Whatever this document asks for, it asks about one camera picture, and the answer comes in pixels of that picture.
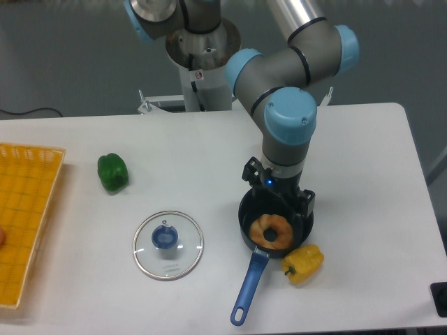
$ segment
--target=green bell pepper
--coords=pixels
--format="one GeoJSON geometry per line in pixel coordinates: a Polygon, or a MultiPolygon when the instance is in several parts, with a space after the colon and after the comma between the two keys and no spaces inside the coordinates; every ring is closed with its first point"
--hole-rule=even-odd
{"type": "Polygon", "coordinates": [[[118,191],[129,182],[126,163],[114,153],[98,159],[98,176],[109,192],[118,191]]]}

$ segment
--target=yellow basket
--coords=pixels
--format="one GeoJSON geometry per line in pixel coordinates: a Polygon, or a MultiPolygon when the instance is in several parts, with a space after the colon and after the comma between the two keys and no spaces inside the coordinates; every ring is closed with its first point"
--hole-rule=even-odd
{"type": "Polygon", "coordinates": [[[16,309],[65,149],[0,143],[0,308],[16,309]]]}

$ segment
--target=silver metal cylinder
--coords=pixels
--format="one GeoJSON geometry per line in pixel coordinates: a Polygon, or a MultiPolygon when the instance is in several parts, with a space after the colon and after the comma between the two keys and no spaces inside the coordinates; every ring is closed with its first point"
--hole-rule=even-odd
{"type": "Polygon", "coordinates": [[[176,65],[179,69],[186,112],[231,110],[233,99],[225,80],[225,67],[188,71],[187,68],[176,65]]]}
{"type": "Polygon", "coordinates": [[[167,20],[177,7],[177,0],[131,0],[132,9],[149,22],[167,20]]]}
{"type": "Polygon", "coordinates": [[[301,26],[324,16],[315,0],[268,0],[268,6],[286,40],[301,26]]]}
{"type": "Polygon", "coordinates": [[[195,34],[183,29],[166,36],[169,57],[189,70],[214,70],[225,66],[239,49],[239,31],[224,18],[210,33],[195,34]]]}

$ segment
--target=lid rim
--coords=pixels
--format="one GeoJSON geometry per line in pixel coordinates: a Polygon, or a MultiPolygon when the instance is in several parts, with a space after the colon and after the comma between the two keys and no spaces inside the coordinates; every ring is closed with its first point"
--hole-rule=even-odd
{"type": "Polygon", "coordinates": [[[140,227],[138,227],[137,232],[135,233],[135,236],[133,237],[133,247],[132,247],[132,251],[133,251],[133,259],[135,260],[137,266],[140,268],[140,270],[148,277],[156,279],[158,281],[174,281],[175,279],[179,279],[183,276],[186,276],[190,271],[192,271],[192,269],[194,267],[196,267],[198,261],[200,260],[200,258],[202,257],[202,253],[203,253],[203,249],[204,249],[204,239],[203,239],[203,231],[202,229],[199,227],[199,225],[197,224],[197,222],[194,221],[194,219],[192,219],[192,217],[186,215],[185,213],[182,213],[180,211],[160,211],[158,213],[155,213],[154,215],[151,215],[149,218],[146,218],[146,220],[144,220],[140,227]],[[156,274],[153,274],[151,272],[148,272],[139,262],[138,258],[137,258],[137,253],[136,253],[136,243],[137,243],[137,239],[138,239],[138,235],[140,234],[141,230],[153,219],[158,218],[159,216],[163,216],[163,215],[168,215],[168,214],[172,214],[172,215],[178,215],[181,216],[185,219],[187,219],[188,221],[190,221],[191,223],[193,223],[198,231],[199,237],[200,237],[200,250],[198,252],[197,258],[196,260],[193,262],[193,264],[191,264],[188,269],[185,269],[183,272],[176,274],[174,276],[170,276],[170,277],[163,277],[163,276],[158,276],[156,274]]]}

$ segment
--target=bagel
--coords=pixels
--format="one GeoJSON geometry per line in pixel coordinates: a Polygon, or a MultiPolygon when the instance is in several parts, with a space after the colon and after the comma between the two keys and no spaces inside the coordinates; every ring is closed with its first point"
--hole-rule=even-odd
{"type": "Polygon", "coordinates": [[[250,225],[249,237],[263,248],[284,250],[292,246],[293,229],[283,216],[264,214],[250,225]],[[274,241],[268,241],[264,237],[264,232],[269,228],[278,235],[274,241]]]}

